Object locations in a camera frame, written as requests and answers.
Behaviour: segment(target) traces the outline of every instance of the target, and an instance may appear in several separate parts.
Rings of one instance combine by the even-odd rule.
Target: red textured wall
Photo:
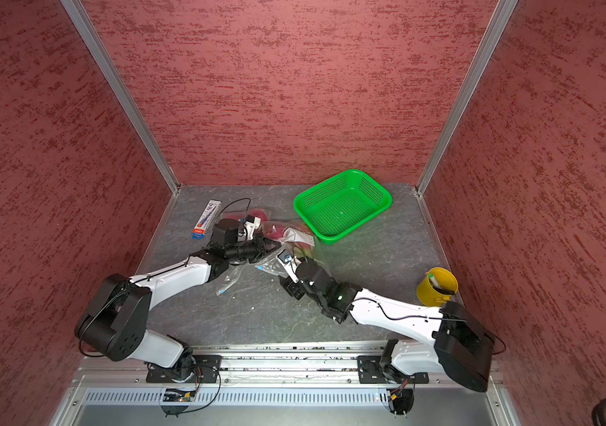
[[[0,1],[0,425],[51,418],[78,317],[168,199],[59,1]]]
[[[606,1],[521,0],[427,190],[525,425],[606,397]]]
[[[416,183],[497,0],[84,0],[179,181]]]

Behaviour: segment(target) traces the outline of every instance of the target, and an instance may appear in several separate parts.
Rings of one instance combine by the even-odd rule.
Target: clear plastic bag
[[[216,290],[216,296],[220,296],[222,293],[226,292],[232,285],[234,285],[237,281],[239,281],[239,277],[242,276],[242,271],[244,270],[245,264],[240,265],[230,265],[229,269],[222,274],[221,278],[224,281],[223,285],[221,285],[218,290]]]
[[[281,242],[282,247],[287,248],[296,259],[314,259],[323,268],[326,268],[321,250],[318,248],[320,246],[319,240],[303,221],[282,222],[269,220],[264,221],[261,226],[266,238]],[[259,271],[271,275],[288,277],[284,267],[277,259],[277,255],[281,252],[282,249],[275,250],[253,266]]]

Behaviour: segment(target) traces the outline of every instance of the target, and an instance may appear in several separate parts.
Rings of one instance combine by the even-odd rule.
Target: yellow metal cup
[[[428,280],[428,274],[432,273],[438,284],[445,290],[451,290],[457,293],[459,286],[457,284],[457,278],[452,275],[450,271],[445,268],[432,268],[427,272],[427,276],[417,285],[417,297],[426,306],[441,306],[445,302],[449,301],[452,295],[440,293],[436,288],[433,287],[431,282]]]

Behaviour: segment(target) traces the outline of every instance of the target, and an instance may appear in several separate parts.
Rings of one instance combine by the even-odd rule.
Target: toothpaste box
[[[222,203],[217,200],[210,200],[208,204],[206,204],[204,212],[201,214],[201,217],[199,217],[199,221],[192,231],[193,239],[200,240],[204,237],[206,232],[213,225],[213,220],[218,216],[221,204]]]

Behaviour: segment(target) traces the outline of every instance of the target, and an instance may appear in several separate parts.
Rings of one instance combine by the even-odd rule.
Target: green plastic basket
[[[384,187],[351,169],[299,193],[293,209],[323,243],[334,244],[392,203]]]

